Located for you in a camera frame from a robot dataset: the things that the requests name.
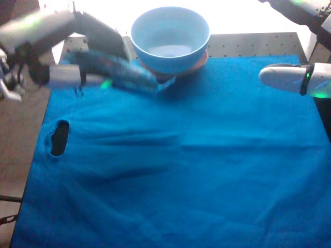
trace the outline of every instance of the black hole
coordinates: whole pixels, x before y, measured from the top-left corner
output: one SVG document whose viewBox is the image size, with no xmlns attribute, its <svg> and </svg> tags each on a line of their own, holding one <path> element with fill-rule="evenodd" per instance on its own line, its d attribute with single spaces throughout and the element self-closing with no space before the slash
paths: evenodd
<svg viewBox="0 0 331 248">
<path fill-rule="evenodd" d="M 64 153 L 68 141 L 69 122 L 60 120 L 52 135 L 51 155 L 60 156 Z"/>
</svg>

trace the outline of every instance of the light blue bowl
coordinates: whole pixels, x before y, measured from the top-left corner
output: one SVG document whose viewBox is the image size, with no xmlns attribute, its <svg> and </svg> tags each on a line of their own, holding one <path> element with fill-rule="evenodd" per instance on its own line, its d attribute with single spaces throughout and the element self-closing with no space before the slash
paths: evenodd
<svg viewBox="0 0 331 248">
<path fill-rule="evenodd" d="M 192 10 L 162 7 L 142 14 L 131 29 L 138 58 L 165 74 L 193 67 L 205 52 L 210 32 L 207 22 Z"/>
</svg>

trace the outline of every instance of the bowl rim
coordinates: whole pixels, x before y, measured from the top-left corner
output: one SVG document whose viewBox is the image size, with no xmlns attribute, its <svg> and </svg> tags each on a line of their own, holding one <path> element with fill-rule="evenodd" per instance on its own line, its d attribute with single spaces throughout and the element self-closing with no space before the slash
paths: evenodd
<svg viewBox="0 0 331 248">
<path fill-rule="evenodd" d="M 155 55 L 155 54 L 149 53 L 149 52 L 147 52 L 147 51 L 145 51 L 145 50 L 142 50 L 142 49 L 141 49 L 141 48 L 135 43 L 135 41 L 134 41 L 133 38 L 132 38 L 132 27 L 133 27 L 133 25 L 136 23 L 136 21 L 137 21 L 141 16 L 143 16 L 143 15 L 149 13 L 149 12 L 155 11 L 155 10 L 157 10 L 157 9 L 166 9 L 166 8 L 178 8 L 178 9 L 189 10 L 189 11 L 191 11 L 191 12 L 193 12 L 193 13 L 199 15 L 199 16 L 204 20 L 204 22 L 207 24 L 207 27 L 208 27 L 208 37 L 207 37 L 206 41 L 203 43 L 202 46 L 200 46 L 198 49 L 195 49 L 193 52 L 190 52 L 190 53 L 185 54 L 185 55 L 181 55 L 181 56 L 173 56 L 173 57 L 165 57 L 165 56 Z M 211 36 L 211 33 L 210 33 L 210 27 L 209 27 L 207 21 L 203 18 L 203 16 L 201 16 L 199 13 L 196 13 L 195 11 L 193 11 L 193 10 L 191 10 L 191 9 L 187 9 L 187 8 L 183 8 L 183 7 L 175 7 L 175 6 L 159 7 L 159 8 L 154 8 L 154 9 L 151 9 L 151 10 L 149 10 L 149 11 L 146 11 L 145 13 L 141 14 L 141 15 L 140 15 L 140 16 L 134 21 L 134 23 L 133 23 L 132 26 L 131 26 L 131 30 L 130 30 L 130 40 L 131 40 L 132 44 L 133 44 L 136 48 L 138 48 L 141 52 L 143 52 L 143 53 L 145 53 L 145 54 L 148 54 L 148 55 L 150 55 L 150 56 L 156 57 L 156 58 L 181 58 L 181 57 L 185 57 L 185 56 L 191 55 L 191 54 L 193 54 L 193 53 L 196 53 L 197 51 L 199 51 L 200 49 L 204 48 L 204 47 L 207 45 L 207 43 L 209 42 L 210 36 Z"/>
</svg>

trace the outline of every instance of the hole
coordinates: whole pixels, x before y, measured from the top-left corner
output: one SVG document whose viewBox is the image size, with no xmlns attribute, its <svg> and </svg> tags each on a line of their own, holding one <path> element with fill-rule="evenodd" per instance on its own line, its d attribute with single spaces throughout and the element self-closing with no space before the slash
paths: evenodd
<svg viewBox="0 0 331 248">
<path fill-rule="evenodd" d="M 69 134 L 69 122 L 60 120 L 57 124 L 55 132 L 52 135 L 52 150 L 51 155 L 60 156 L 64 153 Z"/>
</svg>

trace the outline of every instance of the blue tablecloth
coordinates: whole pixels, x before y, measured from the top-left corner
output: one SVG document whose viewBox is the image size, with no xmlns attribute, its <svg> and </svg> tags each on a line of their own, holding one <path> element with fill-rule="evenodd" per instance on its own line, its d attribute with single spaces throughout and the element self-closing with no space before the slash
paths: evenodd
<svg viewBox="0 0 331 248">
<path fill-rule="evenodd" d="M 154 99 L 52 91 L 12 247 L 331 247 L 331 145 L 311 97 L 259 82 L 275 63 L 298 58 L 211 58 Z"/>
</svg>

